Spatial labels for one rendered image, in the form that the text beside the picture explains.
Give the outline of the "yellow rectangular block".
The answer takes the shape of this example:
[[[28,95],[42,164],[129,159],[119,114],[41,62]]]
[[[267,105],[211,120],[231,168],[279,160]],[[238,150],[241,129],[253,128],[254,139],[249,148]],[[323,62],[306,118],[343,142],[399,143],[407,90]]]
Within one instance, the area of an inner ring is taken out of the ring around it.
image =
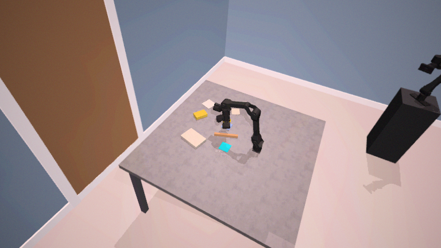
[[[196,118],[196,120],[198,120],[198,119],[207,117],[207,113],[205,110],[201,110],[201,111],[195,112],[194,117]]]

